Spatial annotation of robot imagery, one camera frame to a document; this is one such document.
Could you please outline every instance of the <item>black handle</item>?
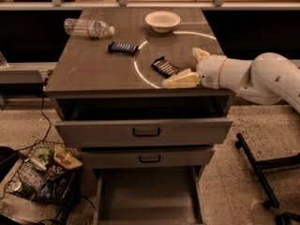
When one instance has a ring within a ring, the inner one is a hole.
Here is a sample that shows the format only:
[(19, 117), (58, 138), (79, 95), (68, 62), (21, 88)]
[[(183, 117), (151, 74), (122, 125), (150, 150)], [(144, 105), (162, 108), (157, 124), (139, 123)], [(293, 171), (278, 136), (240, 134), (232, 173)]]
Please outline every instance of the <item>black handle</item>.
[(161, 161), (161, 157), (160, 157), (160, 155), (158, 155), (157, 157), (142, 157), (142, 156), (139, 156), (139, 161), (141, 163), (156, 163), (156, 162)]
[(135, 137), (158, 137), (160, 135), (160, 128), (133, 128), (132, 135)]

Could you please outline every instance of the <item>clear water bottle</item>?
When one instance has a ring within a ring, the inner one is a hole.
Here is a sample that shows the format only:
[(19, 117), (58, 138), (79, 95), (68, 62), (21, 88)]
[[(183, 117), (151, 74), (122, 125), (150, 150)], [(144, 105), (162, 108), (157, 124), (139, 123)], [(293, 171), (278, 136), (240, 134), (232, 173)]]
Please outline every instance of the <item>clear water bottle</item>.
[(114, 34), (113, 26), (96, 20), (65, 19), (64, 27), (66, 33), (75, 36), (104, 38)]

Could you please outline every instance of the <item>concrete floor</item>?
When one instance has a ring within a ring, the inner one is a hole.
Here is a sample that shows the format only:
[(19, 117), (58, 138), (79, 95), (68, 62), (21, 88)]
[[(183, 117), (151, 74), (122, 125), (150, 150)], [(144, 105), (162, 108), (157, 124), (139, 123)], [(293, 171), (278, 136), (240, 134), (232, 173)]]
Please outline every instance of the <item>concrete floor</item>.
[[(40, 112), (40, 105), (40, 98), (8, 100), (6, 108), (0, 112), (0, 146), (24, 148), (45, 136), (49, 124)], [(58, 120), (48, 100), (43, 111), (52, 124)], [(266, 195), (262, 186), (243, 150), (235, 148), (236, 134), (242, 133), (256, 159), (298, 154), (300, 115), (284, 103), (260, 106), (235, 102), (228, 116), (234, 121), (232, 128), (225, 142), (215, 146), (216, 153), (200, 180), (205, 224), (275, 224), (276, 214), (283, 211), (300, 213), (298, 168), (277, 169), (264, 173), (280, 202), (279, 209), (265, 209), (263, 202)], [(47, 140), (60, 142), (54, 127), (51, 128)], [(18, 164), (1, 183), (1, 193), (2, 187), (17, 166)], [(82, 195), (93, 204), (96, 202), (96, 183), (94, 174), (85, 170), (82, 178)], [(2, 215), (33, 222), (53, 218), (56, 212), (52, 205), (29, 202), (10, 194), (0, 201)], [(67, 225), (89, 225), (92, 224), (92, 219), (93, 208), (87, 200), (82, 199), (71, 213)]]

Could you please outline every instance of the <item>bowl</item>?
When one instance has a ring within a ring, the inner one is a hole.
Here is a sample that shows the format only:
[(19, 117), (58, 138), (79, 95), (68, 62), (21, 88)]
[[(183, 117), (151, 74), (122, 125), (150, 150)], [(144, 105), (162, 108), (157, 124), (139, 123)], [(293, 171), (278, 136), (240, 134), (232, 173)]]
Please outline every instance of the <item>bowl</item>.
[(149, 13), (145, 21), (158, 33), (168, 33), (180, 23), (180, 17), (170, 11), (155, 11)]

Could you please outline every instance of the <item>black metal stand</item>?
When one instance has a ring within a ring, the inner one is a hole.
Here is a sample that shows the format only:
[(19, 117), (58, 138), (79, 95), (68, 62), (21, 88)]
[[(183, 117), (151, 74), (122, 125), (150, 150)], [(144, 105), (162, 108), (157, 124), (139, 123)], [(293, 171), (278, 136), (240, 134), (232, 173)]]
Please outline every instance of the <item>black metal stand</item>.
[[(273, 168), (287, 167), (287, 166), (300, 164), (300, 154), (291, 157), (280, 157), (275, 159), (257, 161), (255, 157), (252, 155), (243, 135), (241, 133), (238, 133), (236, 137), (238, 139), (238, 141), (235, 144), (236, 148), (243, 147), (245, 154), (255, 174), (257, 175), (260, 183), (262, 184), (262, 188), (265, 194), (268, 197), (268, 200), (266, 200), (263, 203), (263, 206), (265, 208), (270, 208), (272, 206), (275, 208), (279, 208), (278, 199), (276, 198), (273, 190), (271, 189), (268, 181), (266, 180), (263, 174), (263, 169), (273, 169)], [(300, 222), (300, 216), (289, 212), (284, 212), (283, 214), (276, 216), (277, 225), (291, 224), (291, 220)]]

